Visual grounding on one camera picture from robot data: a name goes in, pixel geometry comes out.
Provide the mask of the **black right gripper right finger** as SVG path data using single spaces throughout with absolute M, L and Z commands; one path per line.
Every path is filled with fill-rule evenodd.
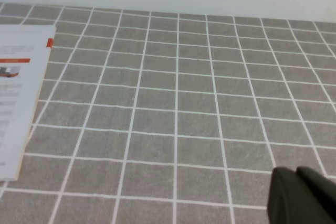
M 335 222 L 335 183 L 310 167 L 299 166 L 296 174 L 308 186 L 319 205 Z

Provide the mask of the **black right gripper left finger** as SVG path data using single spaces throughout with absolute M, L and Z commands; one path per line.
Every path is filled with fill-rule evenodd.
M 270 223 L 324 223 L 324 210 L 314 195 L 285 167 L 272 171 L 267 214 Z

